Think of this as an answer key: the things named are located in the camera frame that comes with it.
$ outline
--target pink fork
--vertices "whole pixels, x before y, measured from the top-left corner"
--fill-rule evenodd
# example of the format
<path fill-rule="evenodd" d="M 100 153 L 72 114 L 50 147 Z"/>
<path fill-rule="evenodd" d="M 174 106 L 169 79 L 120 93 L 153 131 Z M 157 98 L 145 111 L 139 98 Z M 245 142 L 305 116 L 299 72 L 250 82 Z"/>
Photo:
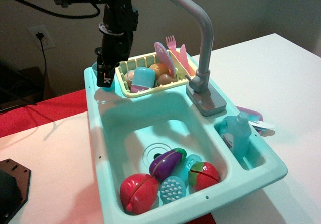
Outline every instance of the pink fork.
<path fill-rule="evenodd" d="M 174 36 L 166 37 L 166 45 L 172 51 L 177 60 L 180 60 L 179 55 L 176 51 L 176 41 Z"/>

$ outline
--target red fabric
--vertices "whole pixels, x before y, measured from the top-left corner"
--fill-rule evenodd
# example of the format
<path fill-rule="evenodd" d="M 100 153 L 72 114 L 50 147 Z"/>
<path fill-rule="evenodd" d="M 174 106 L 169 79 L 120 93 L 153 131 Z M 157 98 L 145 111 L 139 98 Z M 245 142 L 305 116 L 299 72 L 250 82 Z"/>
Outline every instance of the red fabric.
<path fill-rule="evenodd" d="M 87 111 L 86 92 L 80 90 L 0 115 L 0 137 Z M 186 224 L 215 224 L 211 214 Z"/>

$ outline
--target faucet base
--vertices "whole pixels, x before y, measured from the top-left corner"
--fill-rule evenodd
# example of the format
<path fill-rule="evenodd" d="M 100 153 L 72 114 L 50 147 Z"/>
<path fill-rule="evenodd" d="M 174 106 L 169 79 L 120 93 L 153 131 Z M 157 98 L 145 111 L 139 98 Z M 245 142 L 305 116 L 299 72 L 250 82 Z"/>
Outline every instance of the faucet base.
<path fill-rule="evenodd" d="M 203 92 L 194 92 L 187 84 L 186 93 L 204 116 L 214 115 L 225 110 L 226 101 L 210 83 L 208 89 Z"/>

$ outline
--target teal plastic sink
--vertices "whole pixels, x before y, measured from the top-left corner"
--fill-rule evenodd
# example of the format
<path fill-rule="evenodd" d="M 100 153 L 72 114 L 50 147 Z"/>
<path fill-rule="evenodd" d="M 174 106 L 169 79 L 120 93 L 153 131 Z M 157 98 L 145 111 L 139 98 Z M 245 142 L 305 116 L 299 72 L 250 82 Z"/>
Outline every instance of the teal plastic sink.
<path fill-rule="evenodd" d="M 254 128 L 246 156 L 240 163 L 235 159 L 216 128 L 225 116 L 239 111 L 214 82 L 210 81 L 227 102 L 226 110 L 205 117 L 186 95 L 185 85 L 128 98 L 115 81 L 114 90 L 104 91 L 96 86 L 92 69 L 85 70 L 89 131 L 105 223 L 185 223 L 287 174 L 286 165 Z M 126 212 L 119 194 L 123 180 L 149 173 L 156 156 L 177 147 L 212 163 L 220 183 L 195 193 L 188 189 L 186 197 L 166 205 L 158 192 L 150 211 Z"/>

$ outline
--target toy eggplant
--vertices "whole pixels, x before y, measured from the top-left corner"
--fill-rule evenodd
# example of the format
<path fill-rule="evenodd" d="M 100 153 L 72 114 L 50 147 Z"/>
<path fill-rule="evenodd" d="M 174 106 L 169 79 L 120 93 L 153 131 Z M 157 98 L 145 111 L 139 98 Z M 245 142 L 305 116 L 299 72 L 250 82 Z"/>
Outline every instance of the toy eggplant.
<path fill-rule="evenodd" d="M 158 181 L 149 174 L 133 174 L 122 182 L 120 199 L 127 211 L 142 214 L 155 203 L 158 188 Z"/>
<path fill-rule="evenodd" d="M 163 182 L 171 175 L 175 166 L 186 158 L 186 151 L 182 148 L 169 150 L 158 156 L 151 163 L 149 173 L 159 182 Z"/>
<path fill-rule="evenodd" d="M 219 182 L 219 173 L 209 162 L 197 162 L 189 171 L 189 184 L 194 191 L 203 190 Z"/>

